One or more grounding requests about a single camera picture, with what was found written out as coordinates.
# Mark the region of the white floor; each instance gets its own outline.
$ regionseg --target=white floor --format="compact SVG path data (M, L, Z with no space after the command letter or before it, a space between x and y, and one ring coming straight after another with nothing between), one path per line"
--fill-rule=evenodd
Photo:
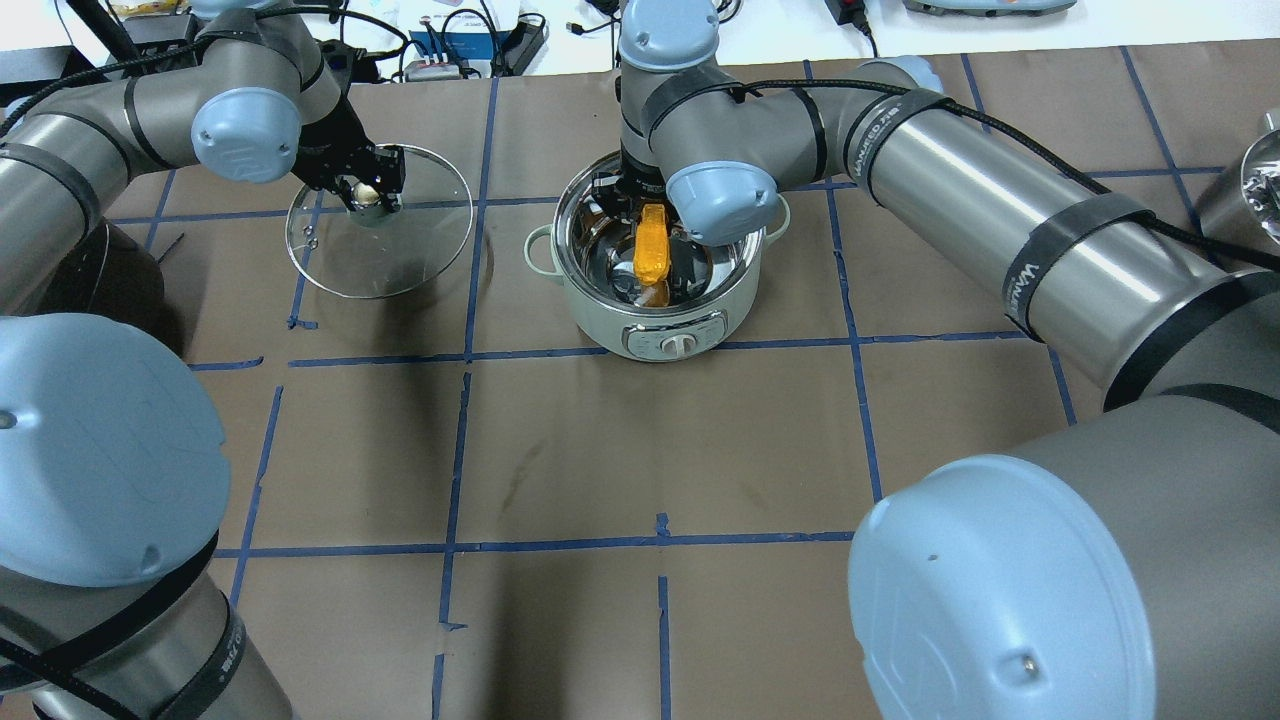
M0 23L0 50L64 42L54 14L55 0L9 0ZM410 5L421 0L352 0L351 8L388 20L401 18L416 28ZM563 74L609 68L609 33L573 36L567 22L595 26L603 15L580 0L489 0L490 5L521 3L547 15L552 37L529 74ZM909 13L899 0L868 0L872 27L884 55L984 53L1107 45L1155 45L1202 40L1280 37L1280 0L1079 0L1068 10L1043 18L933 17ZM74 14L63 12L72 38L100 61L104 53ZM349 22L352 44L387 46L381 31ZM334 26L314 22L317 37ZM852 28L836 27L823 0L742 0L742 10L723 26L723 64L764 64L869 56L870 47Z

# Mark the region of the black pole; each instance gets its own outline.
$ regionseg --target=black pole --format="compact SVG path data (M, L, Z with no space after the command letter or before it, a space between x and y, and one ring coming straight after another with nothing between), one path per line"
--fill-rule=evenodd
M115 19L102 8L99 0L65 0L67 6L72 9L79 19L84 20L88 29L106 46L106 51L115 58L116 61L122 60L136 60L140 58L138 49L133 45L133 40L129 33L124 32L124 28L115 22ZM125 70L125 76L141 74L141 68L131 68Z

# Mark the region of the pot handle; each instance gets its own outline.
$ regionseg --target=pot handle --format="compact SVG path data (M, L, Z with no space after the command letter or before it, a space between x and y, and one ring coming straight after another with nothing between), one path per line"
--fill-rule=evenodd
M778 229L764 236L765 247L773 245L774 241L786 234L786 232L791 228L791 204L787 202L787 199L781 195L778 195L778 200L782 202L782 224L778 225Z
M539 268L536 263L534 263L534 258L530 255L530 251L532 250L534 243L538 242L538 238L550 237L550 236L552 236L552 225L543 225L535 229L534 232L529 233L529 237L525 238L525 264L529 265L530 270L538 273L539 275L543 275L544 278L552 281L553 283L564 284L564 274L559 272L559 268L554 270L544 270Z

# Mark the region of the orange object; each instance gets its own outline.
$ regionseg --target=orange object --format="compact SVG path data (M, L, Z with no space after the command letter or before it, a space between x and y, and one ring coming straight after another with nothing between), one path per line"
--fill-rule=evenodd
M640 209L636 229L635 273L641 284L654 286L671 272L671 233L667 231L667 206L650 202Z

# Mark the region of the blue device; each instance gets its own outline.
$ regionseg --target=blue device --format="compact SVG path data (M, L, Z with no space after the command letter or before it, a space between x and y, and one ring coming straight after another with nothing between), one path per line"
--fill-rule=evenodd
M902 0L908 10L932 15L964 14L995 18L998 15L1047 15L1061 13L1075 0Z

